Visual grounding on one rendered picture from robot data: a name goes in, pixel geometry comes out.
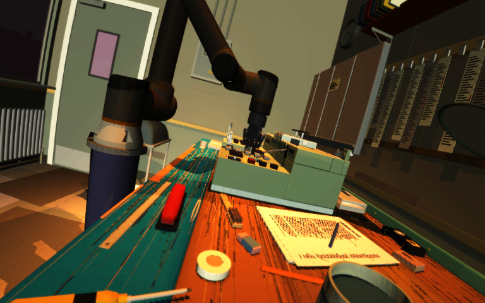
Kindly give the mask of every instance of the white door frame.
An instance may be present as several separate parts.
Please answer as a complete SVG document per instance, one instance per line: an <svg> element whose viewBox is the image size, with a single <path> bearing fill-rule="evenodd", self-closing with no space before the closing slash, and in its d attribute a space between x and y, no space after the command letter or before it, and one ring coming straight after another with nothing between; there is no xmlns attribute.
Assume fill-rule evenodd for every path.
<svg viewBox="0 0 485 303"><path fill-rule="evenodd" d="M155 33L155 26L159 17L160 8L150 6L142 3L137 3L130 0L103 0L108 3L118 4L126 6L128 8L139 9L141 11L147 11L152 13L150 18L150 24L148 25L147 39L145 40L145 46L143 48L143 54L141 55L140 69L138 70L138 79L142 80L145 77L145 71L148 64L148 55L153 42L153 35ZM71 31L73 29L74 15L76 13L76 7L78 0L71 0L71 6L69 7L68 21L66 23L66 31L63 38L63 48L61 49L61 60L59 62L59 69L57 70L56 92L54 93L54 104L52 106L52 118L51 118L51 131L49 133L49 149L47 151L47 163L54 164L54 149L56 145L56 128L57 128L57 115L59 113L59 101L61 99L61 92L63 89L64 68L66 66L66 59L68 56L69 40L71 39Z"/></svg>

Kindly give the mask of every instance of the pink window pane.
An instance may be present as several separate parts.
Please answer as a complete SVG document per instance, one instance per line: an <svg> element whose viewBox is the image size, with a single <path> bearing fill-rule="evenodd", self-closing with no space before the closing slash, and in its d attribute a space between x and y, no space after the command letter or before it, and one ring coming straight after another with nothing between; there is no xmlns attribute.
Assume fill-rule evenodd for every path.
<svg viewBox="0 0 485 303"><path fill-rule="evenodd" d="M114 57L119 35L98 30L89 75L109 79L113 72Z"/></svg>

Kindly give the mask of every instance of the workbench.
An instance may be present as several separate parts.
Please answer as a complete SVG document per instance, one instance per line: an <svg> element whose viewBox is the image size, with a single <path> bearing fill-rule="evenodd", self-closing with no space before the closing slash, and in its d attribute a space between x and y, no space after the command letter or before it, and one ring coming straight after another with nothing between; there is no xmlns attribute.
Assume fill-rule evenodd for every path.
<svg viewBox="0 0 485 303"><path fill-rule="evenodd" d="M328 268L297 268L288 264L256 206L288 209L229 196L243 217L243 228L229 227L220 194L208 190L217 150L194 144L175 161L108 211L101 220L8 292L0 303L24 297L81 294L111 290L139 295L177 288L191 292L148 302L315 302L321 285L273 275L261 266L324 279ZM168 187L110 249L99 247L137 208L160 189ZM187 198L176 231L154 229L166 197L176 182L187 186ZM386 252L399 250L382 224L365 213L367 221L345 218ZM250 255L236 240L246 232L262 250ZM196 272L196 259L206 250L217 250L232 261L229 276L208 282ZM414 302L485 302L485 297L428 256L416 257L426 265L414 273L402 264L371 266L403 289Z"/></svg>

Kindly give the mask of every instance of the green machine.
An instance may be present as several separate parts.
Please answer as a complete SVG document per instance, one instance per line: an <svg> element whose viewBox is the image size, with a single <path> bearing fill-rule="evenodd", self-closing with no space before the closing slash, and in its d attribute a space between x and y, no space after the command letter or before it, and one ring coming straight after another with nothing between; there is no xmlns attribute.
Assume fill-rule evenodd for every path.
<svg viewBox="0 0 485 303"><path fill-rule="evenodd" d="M261 160L252 155L221 149L217 157L212 191L333 214L349 168L351 152L341 157L295 145L266 134Z"/></svg>

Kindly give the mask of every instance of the window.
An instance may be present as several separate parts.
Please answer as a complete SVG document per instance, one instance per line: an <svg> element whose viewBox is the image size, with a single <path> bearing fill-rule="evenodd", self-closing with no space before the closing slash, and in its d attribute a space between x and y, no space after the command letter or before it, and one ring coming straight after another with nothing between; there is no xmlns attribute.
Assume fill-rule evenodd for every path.
<svg viewBox="0 0 485 303"><path fill-rule="evenodd" d="M40 81L52 1L2 1L0 77Z"/></svg>
<svg viewBox="0 0 485 303"><path fill-rule="evenodd" d="M109 79L109 76L113 73L118 41L118 34L97 30L89 67L90 76Z"/></svg>

